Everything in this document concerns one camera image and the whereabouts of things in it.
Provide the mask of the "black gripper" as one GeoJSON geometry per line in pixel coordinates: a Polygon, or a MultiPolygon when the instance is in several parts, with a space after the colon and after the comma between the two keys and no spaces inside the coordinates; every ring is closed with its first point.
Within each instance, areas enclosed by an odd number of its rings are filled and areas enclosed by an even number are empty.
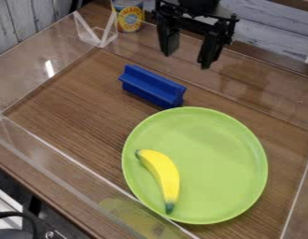
{"type": "Polygon", "coordinates": [[[179,47],[179,28],[203,36],[196,62],[200,69],[219,58],[223,45],[230,45],[238,15],[220,0],[155,0],[152,15],[160,52],[168,57],[179,47]]]}

